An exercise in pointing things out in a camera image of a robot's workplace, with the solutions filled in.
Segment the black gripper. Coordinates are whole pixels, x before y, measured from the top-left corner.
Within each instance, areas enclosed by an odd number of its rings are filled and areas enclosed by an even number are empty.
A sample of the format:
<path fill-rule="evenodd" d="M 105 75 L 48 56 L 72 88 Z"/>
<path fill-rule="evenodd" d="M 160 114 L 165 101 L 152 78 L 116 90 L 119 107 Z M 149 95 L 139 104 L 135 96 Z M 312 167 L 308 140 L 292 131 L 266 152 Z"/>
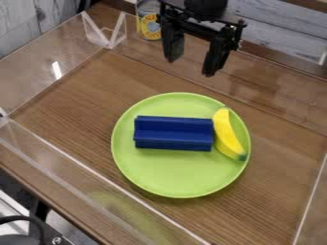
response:
<path fill-rule="evenodd" d="M 160 0 L 163 55 L 172 63 L 184 54 L 184 33 L 211 40 L 201 74 L 211 77 L 239 48 L 247 23 L 227 10 L 228 0 Z"/>

